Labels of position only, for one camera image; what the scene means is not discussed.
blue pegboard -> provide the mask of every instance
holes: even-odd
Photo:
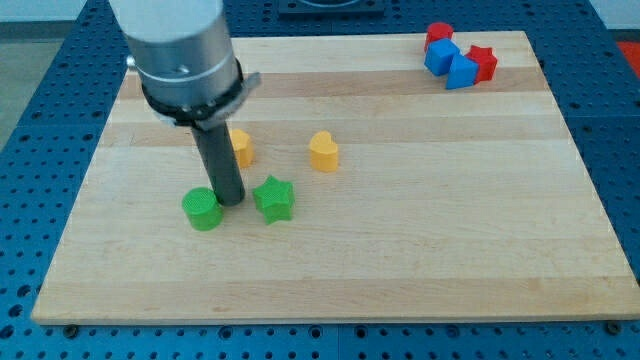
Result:
[[[234,36],[526,31],[636,276],[640,84],[587,1],[388,0],[382,17],[278,19],[271,1],[228,1]],[[0,154],[0,359],[640,358],[624,323],[62,327],[29,320],[125,72],[104,0],[89,0]]]

yellow heart block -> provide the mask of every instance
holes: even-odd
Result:
[[[251,136],[241,129],[233,129],[230,134],[231,143],[233,144],[233,152],[236,155],[238,166],[241,169],[251,166],[255,156]]]
[[[309,142],[311,167],[323,172],[338,170],[338,144],[331,138],[328,131],[319,131]]]

wooden tabletop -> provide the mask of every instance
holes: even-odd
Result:
[[[292,181],[294,218],[248,197],[196,232],[208,179],[190,131],[127,74],[36,303],[42,324],[627,319],[640,289],[522,32],[495,79],[447,91],[421,34],[234,39],[263,85],[230,121],[254,141],[249,190]],[[328,130],[336,173],[309,165]]]

red star block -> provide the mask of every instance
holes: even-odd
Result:
[[[493,73],[496,71],[498,59],[493,56],[492,48],[481,48],[471,45],[471,51],[465,56],[475,61],[479,66],[478,75],[476,75],[476,80],[473,82],[474,84],[493,79]]]
[[[444,38],[451,39],[453,28],[447,23],[433,23],[427,28],[427,39],[424,42],[424,52],[427,52],[429,44]]]

blue block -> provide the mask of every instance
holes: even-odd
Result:
[[[475,61],[456,54],[449,69],[447,90],[473,86],[479,68],[480,66]]]
[[[449,72],[454,55],[459,55],[460,49],[449,39],[434,41],[427,48],[424,65],[433,75],[441,76]]]

